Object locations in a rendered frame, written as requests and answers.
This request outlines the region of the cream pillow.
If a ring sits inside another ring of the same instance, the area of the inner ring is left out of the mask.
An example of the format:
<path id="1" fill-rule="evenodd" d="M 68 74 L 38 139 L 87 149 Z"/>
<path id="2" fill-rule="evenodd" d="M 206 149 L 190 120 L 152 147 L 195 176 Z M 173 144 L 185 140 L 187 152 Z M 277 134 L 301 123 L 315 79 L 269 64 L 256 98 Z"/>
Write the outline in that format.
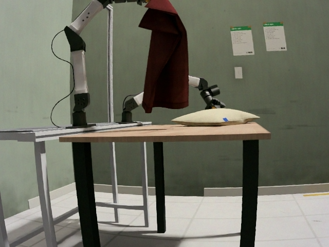
<path id="1" fill-rule="evenodd" d="M 193 127 L 228 126 L 245 124 L 260 117 L 232 109 L 210 109 L 187 114 L 171 121 Z"/>

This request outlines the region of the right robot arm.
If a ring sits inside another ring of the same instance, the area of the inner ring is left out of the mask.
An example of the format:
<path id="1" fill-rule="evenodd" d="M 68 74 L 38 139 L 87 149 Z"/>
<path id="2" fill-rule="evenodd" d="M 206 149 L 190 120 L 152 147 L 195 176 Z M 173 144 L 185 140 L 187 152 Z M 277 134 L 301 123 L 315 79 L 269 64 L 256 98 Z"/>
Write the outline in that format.
<path id="1" fill-rule="evenodd" d="M 75 79 L 75 107 L 73 109 L 71 127 L 66 129 L 79 129 L 96 126 L 96 123 L 86 123 L 86 112 L 84 109 L 90 105 L 90 95 L 88 93 L 86 67 L 85 67 L 85 52 L 86 44 L 79 36 L 84 27 L 94 18 L 94 16 L 104 9 L 108 4 L 125 3 L 126 0 L 92 0 L 89 6 L 78 16 L 78 18 L 69 26 L 64 28 L 67 40 L 72 52 L 72 60 L 74 66 Z M 75 127 L 75 128 L 73 128 Z"/>

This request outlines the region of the dark red pillowcase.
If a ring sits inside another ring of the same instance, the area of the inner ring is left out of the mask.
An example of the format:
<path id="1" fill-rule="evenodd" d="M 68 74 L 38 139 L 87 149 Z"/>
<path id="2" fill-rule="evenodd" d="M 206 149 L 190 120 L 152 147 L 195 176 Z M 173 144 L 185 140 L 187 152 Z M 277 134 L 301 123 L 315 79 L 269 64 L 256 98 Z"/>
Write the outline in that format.
<path id="1" fill-rule="evenodd" d="M 152 31 L 142 107 L 183 109 L 189 106 L 187 31 L 169 0 L 150 0 L 140 28 Z"/>

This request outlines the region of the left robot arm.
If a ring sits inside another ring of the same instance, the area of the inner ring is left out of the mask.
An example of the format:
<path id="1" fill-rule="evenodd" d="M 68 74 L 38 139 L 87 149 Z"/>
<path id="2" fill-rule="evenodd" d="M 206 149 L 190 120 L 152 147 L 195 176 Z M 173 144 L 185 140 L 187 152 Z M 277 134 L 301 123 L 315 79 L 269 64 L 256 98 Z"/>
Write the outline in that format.
<path id="1" fill-rule="evenodd" d="M 198 88 L 199 91 L 201 91 L 200 95 L 202 96 L 203 100 L 208 96 L 214 97 L 220 94 L 220 90 L 217 85 L 212 85 L 208 87 L 208 82 L 201 78 L 189 76 L 189 85 L 194 86 L 195 88 Z M 135 96 L 134 98 L 131 98 L 128 101 L 126 101 L 122 112 L 122 121 L 116 123 L 119 124 L 137 123 L 132 121 L 132 113 L 130 112 L 131 110 L 137 108 L 140 104 L 142 104 L 142 97 L 143 97 L 143 92 Z M 225 107 L 225 104 L 223 102 L 220 102 L 218 105 L 220 105 L 221 109 Z"/>

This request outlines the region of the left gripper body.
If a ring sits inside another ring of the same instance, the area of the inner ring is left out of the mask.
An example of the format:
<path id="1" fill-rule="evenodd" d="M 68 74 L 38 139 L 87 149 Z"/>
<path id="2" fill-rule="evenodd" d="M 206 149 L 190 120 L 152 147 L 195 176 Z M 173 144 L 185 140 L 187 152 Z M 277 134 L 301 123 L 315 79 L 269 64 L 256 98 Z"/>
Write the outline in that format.
<path id="1" fill-rule="evenodd" d="M 205 107 L 206 110 L 213 109 L 212 107 L 215 107 L 216 109 L 221 108 L 220 105 L 218 105 L 220 101 L 217 98 L 212 98 L 212 96 L 208 96 L 205 98 L 204 101 L 207 104 L 207 106 Z"/>

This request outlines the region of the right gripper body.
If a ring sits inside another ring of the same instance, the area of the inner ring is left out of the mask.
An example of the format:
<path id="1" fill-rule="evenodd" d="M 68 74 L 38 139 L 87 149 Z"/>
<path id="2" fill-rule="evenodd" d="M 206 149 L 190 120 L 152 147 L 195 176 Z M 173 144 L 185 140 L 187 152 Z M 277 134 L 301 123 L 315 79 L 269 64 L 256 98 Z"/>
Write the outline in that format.
<path id="1" fill-rule="evenodd" d="M 127 0 L 127 3 L 129 2 L 137 2 L 138 5 L 142 6 L 142 3 L 148 3 L 146 0 Z"/>

